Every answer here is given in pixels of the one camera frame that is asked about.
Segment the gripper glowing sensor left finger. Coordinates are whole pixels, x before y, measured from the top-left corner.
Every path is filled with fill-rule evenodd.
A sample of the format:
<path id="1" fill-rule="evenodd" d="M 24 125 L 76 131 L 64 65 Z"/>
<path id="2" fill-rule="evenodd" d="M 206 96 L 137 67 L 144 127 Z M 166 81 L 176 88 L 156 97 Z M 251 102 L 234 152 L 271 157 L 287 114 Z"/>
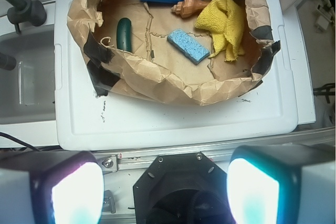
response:
<path id="1" fill-rule="evenodd" d="M 98 223 L 103 196 L 91 152 L 1 153 L 1 223 Z"/>

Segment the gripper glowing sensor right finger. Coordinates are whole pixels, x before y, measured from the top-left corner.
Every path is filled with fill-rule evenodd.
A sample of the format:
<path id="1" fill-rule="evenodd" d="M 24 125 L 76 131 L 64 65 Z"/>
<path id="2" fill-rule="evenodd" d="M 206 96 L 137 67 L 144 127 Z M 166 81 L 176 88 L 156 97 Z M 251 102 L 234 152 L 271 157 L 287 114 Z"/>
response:
<path id="1" fill-rule="evenodd" d="M 335 147 L 239 146 L 226 188 L 237 223 L 335 223 Z"/>

